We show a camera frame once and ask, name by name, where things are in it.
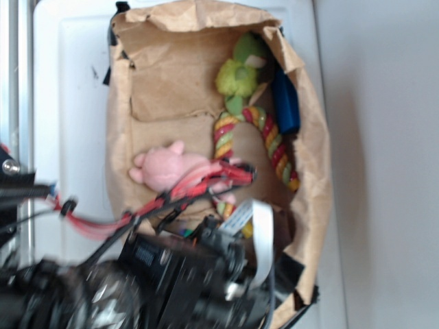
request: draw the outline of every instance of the blue object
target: blue object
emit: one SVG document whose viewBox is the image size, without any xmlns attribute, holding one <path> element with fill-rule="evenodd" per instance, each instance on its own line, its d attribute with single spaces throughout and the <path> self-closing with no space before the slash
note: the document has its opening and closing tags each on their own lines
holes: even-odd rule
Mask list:
<svg viewBox="0 0 439 329">
<path fill-rule="evenodd" d="M 293 134 L 300 129 L 298 96 L 288 76 L 279 69 L 272 82 L 274 107 L 281 134 Z"/>
<path fill-rule="evenodd" d="M 50 188 L 50 195 L 52 197 L 56 197 L 56 195 L 58 194 L 57 190 L 56 190 L 56 183 L 53 183 L 52 185 L 49 185 Z"/>
</svg>

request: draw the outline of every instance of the plush ear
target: plush ear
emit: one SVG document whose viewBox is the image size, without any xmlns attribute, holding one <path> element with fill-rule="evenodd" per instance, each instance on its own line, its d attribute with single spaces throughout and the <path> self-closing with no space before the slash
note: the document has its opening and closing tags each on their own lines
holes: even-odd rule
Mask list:
<svg viewBox="0 0 439 329">
<path fill-rule="evenodd" d="M 183 141 L 175 141 L 168 148 L 169 148 L 170 151 L 172 151 L 175 154 L 178 154 L 179 156 L 181 156 L 183 154 L 183 151 L 185 150 L 185 142 L 183 142 Z"/>
<path fill-rule="evenodd" d="M 128 172 L 132 180 L 134 180 L 136 183 L 142 184 L 143 183 L 143 172 L 140 168 L 131 168 Z"/>
<path fill-rule="evenodd" d="M 142 167 L 145 157 L 146 153 L 140 153 L 134 158 L 134 164 L 136 165 L 136 167 Z"/>
</svg>

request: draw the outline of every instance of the red wire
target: red wire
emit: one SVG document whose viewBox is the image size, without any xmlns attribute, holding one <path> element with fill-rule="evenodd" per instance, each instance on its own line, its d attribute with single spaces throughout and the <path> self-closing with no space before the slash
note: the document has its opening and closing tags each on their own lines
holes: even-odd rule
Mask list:
<svg viewBox="0 0 439 329">
<path fill-rule="evenodd" d="M 199 166 L 192 169 L 169 192 L 170 200 L 163 197 L 156 198 L 147 203 L 133 215 L 124 215 L 115 223 L 95 223 L 75 216 L 69 211 L 65 217 L 72 226 L 81 234 L 92 239 L 106 239 L 119 228 L 129 224 L 132 216 L 143 216 L 152 210 L 163 207 L 166 201 L 179 200 L 183 197 L 194 198 L 206 193 L 212 186 L 223 183 L 226 186 L 249 185 L 253 180 L 253 173 L 232 166 L 224 161 L 214 161 L 209 166 Z M 52 200 L 54 210 L 62 210 L 60 198 Z"/>
</svg>

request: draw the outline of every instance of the pink stuffed pig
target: pink stuffed pig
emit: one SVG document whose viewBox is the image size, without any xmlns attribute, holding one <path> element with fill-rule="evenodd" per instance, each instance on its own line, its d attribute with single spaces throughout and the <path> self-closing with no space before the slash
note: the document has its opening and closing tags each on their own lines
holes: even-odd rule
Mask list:
<svg viewBox="0 0 439 329">
<path fill-rule="evenodd" d="M 135 168 L 129 171 L 137 183 L 144 183 L 161 193 L 170 190 L 191 168 L 208 166 L 210 161 L 195 153 L 183 153 L 185 143 L 175 141 L 169 147 L 155 147 L 134 159 Z"/>
</svg>

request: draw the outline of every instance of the metal screw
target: metal screw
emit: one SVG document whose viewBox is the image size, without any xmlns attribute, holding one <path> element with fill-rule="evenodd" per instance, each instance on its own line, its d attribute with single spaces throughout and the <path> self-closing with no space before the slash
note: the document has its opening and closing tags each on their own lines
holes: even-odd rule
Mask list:
<svg viewBox="0 0 439 329">
<path fill-rule="evenodd" d="M 197 269 L 195 267 L 191 268 L 191 271 L 189 271 L 189 274 L 187 276 L 186 281 L 188 283 L 191 283 L 193 281 L 193 279 L 195 278 L 195 274 L 197 273 Z"/>
<path fill-rule="evenodd" d="M 211 281 L 212 275 L 213 275 L 213 270 L 211 270 L 211 269 L 208 270 L 207 273 L 206 273 L 206 276 L 204 277 L 204 281 L 203 281 L 203 284 L 205 286 L 208 285 L 209 282 Z"/>
<path fill-rule="evenodd" d="M 160 265 L 165 265 L 171 256 L 171 252 L 168 249 L 163 250 L 162 256 L 160 257 Z"/>
<path fill-rule="evenodd" d="M 16 175 L 20 172 L 20 164 L 13 159 L 7 159 L 3 162 L 2 169 L 8 175 Z"/>
<path fill-rule="evenodd" d="M 130 235 L 128 235 L 128 242 L 129 243 L 133 243 L 134 240 L 136 239 L 136 235 L 133 231 L 130 232 Z"/>
<path fill-rule="evenodd" d="M 242 328 L 246 323 L 246 320 L 247 320 L 247 313 L 244 312 L 243 315 L 241 315 L 241 319 L 239 320 L 238 327 Z"/>
</svg>

